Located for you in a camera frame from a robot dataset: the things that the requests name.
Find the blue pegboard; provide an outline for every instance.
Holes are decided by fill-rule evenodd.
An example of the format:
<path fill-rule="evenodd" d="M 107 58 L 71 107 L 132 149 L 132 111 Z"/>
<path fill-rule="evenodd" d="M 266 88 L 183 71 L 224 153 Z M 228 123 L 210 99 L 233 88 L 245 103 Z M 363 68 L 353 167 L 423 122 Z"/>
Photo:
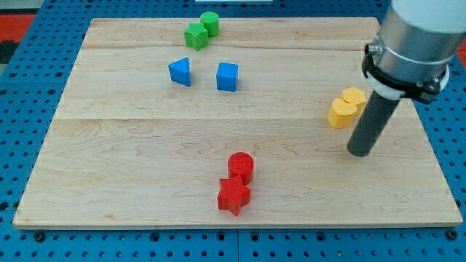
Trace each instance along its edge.
<path fill-rule="evenodd" d="M 46 0 L 0 77 L 0 261 L 465 261 L 466 227 L 384 230 L 19 231 L 15 205 L 93 17 L 373 16 L 387 0 Z M 466 215 L 466 72 L 457 58 L 446 90 L 416 109 Z M 456 239 L 446 233 L 457 233 Z"/>

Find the red star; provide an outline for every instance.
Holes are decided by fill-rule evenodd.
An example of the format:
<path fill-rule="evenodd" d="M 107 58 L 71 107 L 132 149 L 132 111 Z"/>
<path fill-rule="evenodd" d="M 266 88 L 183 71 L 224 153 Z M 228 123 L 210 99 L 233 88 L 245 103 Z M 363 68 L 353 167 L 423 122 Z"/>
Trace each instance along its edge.
<path fill-rule="evenodd" d="M 242 206 L 249 204 L 250 189 L 243 185 L 241 176 L 220 179 L 220 193 L 217 196 L 219 210 L 230 210 L 236 216 Z"/>

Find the blue block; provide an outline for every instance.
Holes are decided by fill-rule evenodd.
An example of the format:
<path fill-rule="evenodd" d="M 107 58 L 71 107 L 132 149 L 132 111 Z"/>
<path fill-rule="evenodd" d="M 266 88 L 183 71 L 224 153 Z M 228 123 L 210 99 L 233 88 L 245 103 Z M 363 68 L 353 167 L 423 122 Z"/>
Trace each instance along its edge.
<path fill-rule="evenodd" d="M 217 90 L 234 92 L 238 84 L 238 65 L 220 63 L 217 70 Z"/>
<path fill-rule="evenodd" d="M 174 63 L 168 65 L 168 71 L 170 72 L 170 78 L 173 82 L 191 86 L 191 72 L 189 70 L 189 58 L 185 57 Z"/>

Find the wooden board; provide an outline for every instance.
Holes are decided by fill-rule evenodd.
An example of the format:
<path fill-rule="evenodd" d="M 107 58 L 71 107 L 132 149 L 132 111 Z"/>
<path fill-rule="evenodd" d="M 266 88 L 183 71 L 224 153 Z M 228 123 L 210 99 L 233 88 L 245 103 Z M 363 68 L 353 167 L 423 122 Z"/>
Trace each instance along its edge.
<path fill-rule="evenodd" d="M 462 222 L 419 118 L 404 100 L 371 155 L 331 101 L 368 94 L 361 49 L 373 18 L 222 19 L 184 46 L 190 19 L 93 20 L 13 223 L 20 229 L 373 228 Z M 192 87 L 167 65 L 191 60 Z M 237 92 L 216 90 L 220 62 Z M 217 210 L 236 151 L 256 160 L 251 203 Z"/>

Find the toy block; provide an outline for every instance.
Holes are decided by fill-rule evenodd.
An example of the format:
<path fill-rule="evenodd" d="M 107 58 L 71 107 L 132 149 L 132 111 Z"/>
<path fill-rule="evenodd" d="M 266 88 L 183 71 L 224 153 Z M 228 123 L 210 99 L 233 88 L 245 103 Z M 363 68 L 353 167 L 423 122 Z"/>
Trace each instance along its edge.
<path fill-rule="evenodd" d="M 228 158 L 228 177 L 241 177 L 242 183 L 248 185 L 253 179 L 253 158 L 244 152 L 237 152 Z"/>
<path fill-rule="evenodd" d="M 192 47 L 196 51 L 209 45 L 209 33 L 204 28 L 203 23 L 189 23 L 184 31 L 184 40 L 187 47 Z"/>
<path fill-rule="evenodd" d="M 358 107 L 355 105 L 346 103 L 341 98 L 336 98 L 333 100 L 327 115 L 328 123 L 333 128 L 347 127 L 352 123 L 357 111 Z"/>
<path fill-rule="evenodd" d="M 220 63 L 217 70 L 217 90 L 235 92 L 238 84 L 238 65 Z"/>
<path fill-rule="evenodd" d="M 191 86 L 191 72 L 189 70 L 189 59 L 187 57 L 168 65 L 168 71 L 170 72 L 170 78 L 173 82 L 187 87 Z"/>
<path fill-rule="evenodd" d="M 238 216 L 241 207 L 249 204 L 250 189 L 242 183 L 240 176 L 220 179 L 220 188 L 217 196 L 219 210 L 230 210 L 233 215 Z"/>
<path fill-rule="evenodd" d="M 356 87 L 350 87 L 343 90 L 341 98 L 344 100 L 344 102 L 353 104 L 358 108 L 358 111 L 356 111 L 356 116 L 361 114 L 361 111 L 366 104 L 366 94 L 364 91 Z"/>
<path fill-rule="evenodd" d="M 207 29 L 209 37 L 218 36 L 220 34 L 218 14 L 216 12 L 203 12 L 201 14 L 201 23 L 204 23 L 204 28 Z"/>

